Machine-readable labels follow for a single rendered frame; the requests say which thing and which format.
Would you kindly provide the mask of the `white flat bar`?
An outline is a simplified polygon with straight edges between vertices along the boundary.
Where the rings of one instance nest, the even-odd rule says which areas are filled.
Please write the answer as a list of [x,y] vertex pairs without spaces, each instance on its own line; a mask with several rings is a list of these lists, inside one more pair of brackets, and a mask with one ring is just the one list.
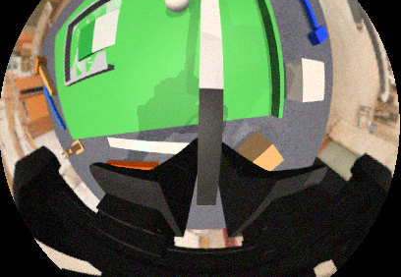
[[181,149],[184,150],[189,142],[165,142],[165,141],[142,141],[133,138],[110,138],[111,146],[126,147],[129,150],[158,151],[158,153],[177,154]]

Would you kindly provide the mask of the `white golf ball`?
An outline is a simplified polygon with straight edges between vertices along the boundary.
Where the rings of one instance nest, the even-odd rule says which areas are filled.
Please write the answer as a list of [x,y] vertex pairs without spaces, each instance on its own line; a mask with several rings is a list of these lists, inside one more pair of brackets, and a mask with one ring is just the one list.
[[170,12],[180,13],[185,12],[185,10],[189,8],[190,0],[165,0],[165,4]]

